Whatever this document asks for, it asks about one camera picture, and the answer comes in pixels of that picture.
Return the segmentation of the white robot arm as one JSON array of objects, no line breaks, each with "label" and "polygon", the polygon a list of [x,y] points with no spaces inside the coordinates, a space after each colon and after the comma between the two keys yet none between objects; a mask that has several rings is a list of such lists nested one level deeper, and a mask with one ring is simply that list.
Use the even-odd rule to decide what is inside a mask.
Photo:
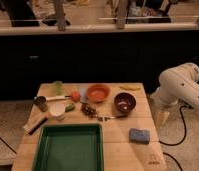
[{"label": "white robot arm", "polygon": [[160,86],[151,95],[155,105],[155,125],[162,126],[170,115],[169,107],[182,100],[199,112],[199,66],[184,63],[162,71]]}]

